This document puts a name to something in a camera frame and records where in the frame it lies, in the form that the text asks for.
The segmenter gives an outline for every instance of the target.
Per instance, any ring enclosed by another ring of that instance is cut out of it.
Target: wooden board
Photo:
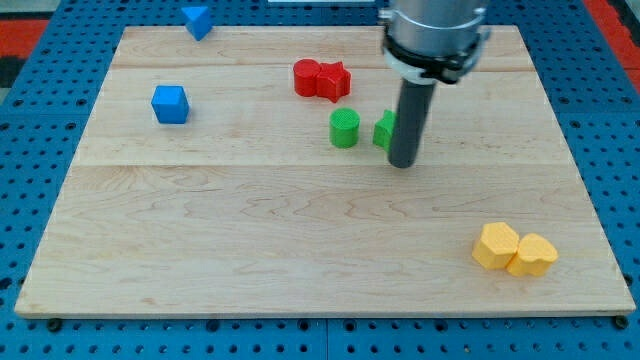
[[[417,166],[371,144],[400,79],[377,27],[128,28],[16,305],[32,318],[500,317],[635,308],[520,35],[439,86]],[[303,57],[342,60],[353,93],[293,92]],[[181,84],[184,126],[155,85]],[[360,112],[336,149],[328,116]],[[485,271],[482,224],[538,232],[543,278]]]

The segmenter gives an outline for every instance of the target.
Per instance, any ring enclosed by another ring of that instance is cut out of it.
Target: yellow hexagonal block
[[[556,260],[558,251],[547,239],[538,234],[527,234],[520,240],[507,271],[514,276],[542,276]]]
[[[471,255],[485,269],[502,269],[518,250],[519,238],[505,222],[485,224]]]

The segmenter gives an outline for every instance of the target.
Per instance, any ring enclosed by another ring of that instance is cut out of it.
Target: blue block
[[[189,103],[182,86],[156,86],[151,106],[161,124],[184,124],[187,122]]]
[[[213,21],[211,21],[211,10],[208,7],[183,7],[182,13],[187,18],[185,26],[196,41],[200,41],[211,31]]]

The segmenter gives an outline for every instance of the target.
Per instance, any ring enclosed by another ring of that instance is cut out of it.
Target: black cylindrical tool
[[[435,88],[435,82],[429,85],[418,85],[403,79],[389,144],[391,165],[408,168],[415,162]]]

